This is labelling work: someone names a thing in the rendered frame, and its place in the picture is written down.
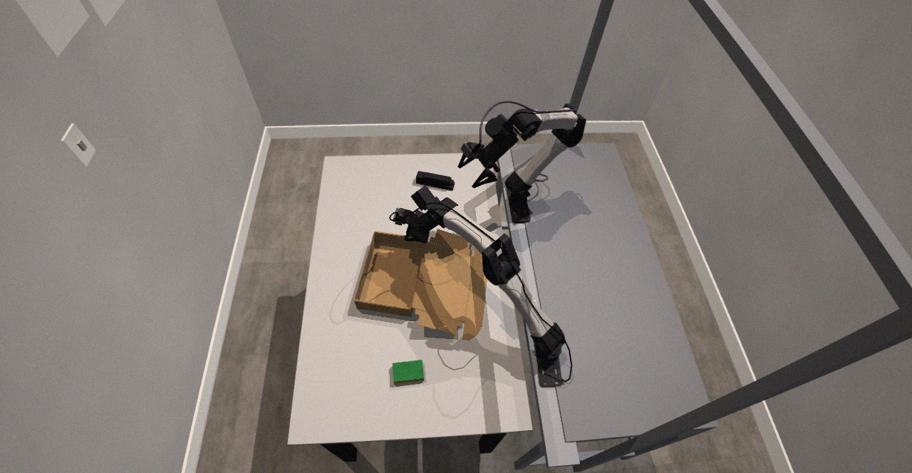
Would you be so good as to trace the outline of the green rectangular block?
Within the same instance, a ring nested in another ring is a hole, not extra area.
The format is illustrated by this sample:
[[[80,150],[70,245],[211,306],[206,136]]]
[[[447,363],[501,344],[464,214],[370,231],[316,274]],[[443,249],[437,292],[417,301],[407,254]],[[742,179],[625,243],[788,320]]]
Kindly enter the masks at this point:
[[[424,381],[423,360],[392,363],[392,373],[394,384]]]

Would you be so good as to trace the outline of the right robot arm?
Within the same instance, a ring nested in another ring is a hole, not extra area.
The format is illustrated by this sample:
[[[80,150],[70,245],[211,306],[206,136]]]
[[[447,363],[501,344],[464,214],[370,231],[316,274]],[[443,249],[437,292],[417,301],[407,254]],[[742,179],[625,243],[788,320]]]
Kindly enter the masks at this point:
[[[582,140],[585,124],[586,119],[582,115],[575,115],[573,110],[535,113],[526,108],[516,110],[509,119],[506,119],[504,115],[498,115],[497,118],[488,120],[485,132],[496,141],[496,145],[499,144],[506,152],[519,141],[515,136],[517,133],[525,141],[537,132],[553,129],[549,139],[538,153],[524,167],[518,169],[517,172],[514,171],[505,181],[512,222],[530,221],[527,204],[527,197],[530,196],[529,189],[533,187],[535,179],[557,155],[568,147],[574,147]]]

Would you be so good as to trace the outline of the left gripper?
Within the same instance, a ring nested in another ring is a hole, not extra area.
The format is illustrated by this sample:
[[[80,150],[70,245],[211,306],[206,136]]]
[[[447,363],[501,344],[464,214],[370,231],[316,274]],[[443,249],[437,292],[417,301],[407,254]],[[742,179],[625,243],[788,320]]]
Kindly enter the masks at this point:
[[[406,208],[400,208],[400,212],[398,212],[402,214],[401,219],[398,221],[409,225],[404,240],[420,241],[422,243],[426,243],[429,240],[429,233],[433,227],[430,227],[426,223],[425,213],[417,210],[415,213],[409,214],[411,212],[413,211],[410,211]],[[400,214],[397,215],[397,219],[400,218]],[[402,217],[406,216],[406,214],[408,214],[408,216],[402,219]],[[409,239],[408,236],[411,236],[411,238]]]

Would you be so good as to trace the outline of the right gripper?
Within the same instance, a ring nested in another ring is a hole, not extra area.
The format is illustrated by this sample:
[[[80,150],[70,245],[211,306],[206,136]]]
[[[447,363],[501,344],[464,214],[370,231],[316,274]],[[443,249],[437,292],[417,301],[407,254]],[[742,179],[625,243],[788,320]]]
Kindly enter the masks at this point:
[[[475,155],[477,154],[477,152],[481,152],[481,158],[478,160],[482,163],[483,167],[485,168],[485,169],[483,169],[482,174],[477,178],[475,183],[472,185],[472,187],[476,188],[476,187],[479,187],[479,185],[497,181],[496,175],[493,174],[492,171],[489,169],[493,168],[496,173],[499,172],[499,168],[495,164],[495,162],[498,161],[499,158],[505,154],[505,152],[506,152],[505,149],[502,149],[502,147],[499,146],[499,144],[496,145],[496,141],[494,141],[494,140],[492,140],[485,148],[481,148],[482,146],[479,147],[479,145],[475,144],[475,142],[469,142],[468,146],[475,153]],[[460,162],[458,165],[459,168],[464,167],[466,164],[468,164],[468,162],[475,160],[474,158],[468,158],[465,161],[465,158],[466,158],[465,154],[462,154],[462,158],[460,158]],[[489,178],[485,179],[486,177],[489,177]],[[484,180],[482,181],[482,179],[484,179]]]

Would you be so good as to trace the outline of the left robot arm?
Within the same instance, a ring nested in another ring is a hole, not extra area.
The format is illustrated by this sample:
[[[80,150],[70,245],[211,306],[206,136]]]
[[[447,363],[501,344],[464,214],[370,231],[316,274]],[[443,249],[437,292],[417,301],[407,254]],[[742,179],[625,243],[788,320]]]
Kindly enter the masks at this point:
[[[420,208],[421,211],[426,209],[429,210],[425,212],[425,221],[427,225],[430,227],[440,225],[443,229],[447,227],[447,229],[452,230],[452,232],[456,232],[461,237],[464,237],[481,252],[483,274],[491,284],[499,286],[499,288],[510,297],[510,300],[514,302],[514,306],[516,306],[517,310],[522,315],[522,318],[524,318],[525,323],[527,323],[531,337],[535,342],[535,349],[537,350],[539,385],[542,388],[555,388],[556,386],[561,386],[559,354],[561,354],[561,346],[566,343],[564,342],[566,336],[564,336],[559,325],[557,323],[552,323],[551,319],[543,313],[543,310],[539,307],[537,301],[534,300],[529,289],[527,289],[527,285],[522,281],[525,292],[527,292],[527,295],[524,294],[524,289],[522,289],[520,281],[520,279],[522,280],[520,260],[516,254],[510,236],[507,236],[506,234],[498,236],[492,232],[488,232],[487,229],[483,229],[481,225],[478,225],[475,221],[470,219],[468,214],[465,214],[462,211],[462,208],[458,207],[458,204],[452,201],[452,198],[446,197],[440,201],[439,198],[434,197],[433,194],[431,194],[427,185],[424,185],[423,188],[419,189],[411,197],[418,207],[422,207],[424,204],[430,202],[445,204],[445,206],[442,206],[441,204],[428,204],[427,206]],[[452,209],[447,208],[446,206]],[[497,241],[499,245],[493,240]],[[497,256],[496,252],[499,250],[499,246],[504,249],[506,256],[508,256],[512,265],[514,265],[515,271],[519,274],[520,279],[517,277],[509,260],[506,259],[504,252],[502,251],[502,254]],[[527,296],[529,296],[529,298]],[[549,323],[551,327],[559,331],[564,339],[546,323]]]

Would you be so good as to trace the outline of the grey flat panel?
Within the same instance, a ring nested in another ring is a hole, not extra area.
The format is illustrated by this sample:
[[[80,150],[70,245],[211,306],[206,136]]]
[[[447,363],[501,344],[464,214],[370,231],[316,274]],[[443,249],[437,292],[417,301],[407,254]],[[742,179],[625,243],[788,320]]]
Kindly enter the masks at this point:
[[[615,144],[557,155],[528,191],[530,221],[512,222],[505,181],[543,145],[497,164],[522,279],[568,345],[561,386],[542,388],[522,319],[549,469],[580,464],[576,441],[641,435],[710,401]]]

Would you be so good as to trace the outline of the dark grey overhead beam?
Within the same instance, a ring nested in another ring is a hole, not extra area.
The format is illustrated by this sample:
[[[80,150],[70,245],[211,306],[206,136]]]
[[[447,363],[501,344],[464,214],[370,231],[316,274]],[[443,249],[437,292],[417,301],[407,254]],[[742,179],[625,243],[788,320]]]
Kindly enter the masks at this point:
[[[912,329],[912,259],[823,135],[717,0],[688,0],[829,198]]]

